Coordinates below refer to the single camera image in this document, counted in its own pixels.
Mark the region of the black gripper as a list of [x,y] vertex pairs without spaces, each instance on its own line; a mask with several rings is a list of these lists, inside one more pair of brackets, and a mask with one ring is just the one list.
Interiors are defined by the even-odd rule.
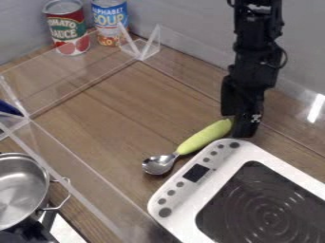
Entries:
[[[280,69],[268,65],[229,65],[221,86],[221,114],[234,117],[233,136],[252,138],[262,122],[264,92],[277,83]],[[252,104],[240,105],[245,100]]]

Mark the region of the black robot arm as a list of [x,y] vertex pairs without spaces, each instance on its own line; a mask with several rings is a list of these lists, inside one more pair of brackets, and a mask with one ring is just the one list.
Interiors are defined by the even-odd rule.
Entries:
[[234,9],[236,61],[221,86],[221,114],[233,117],[233,136],[252,138],[264,115],[264,93],[277,83],[288,53],[277,44],[285,25],[282,0],[228,0]]

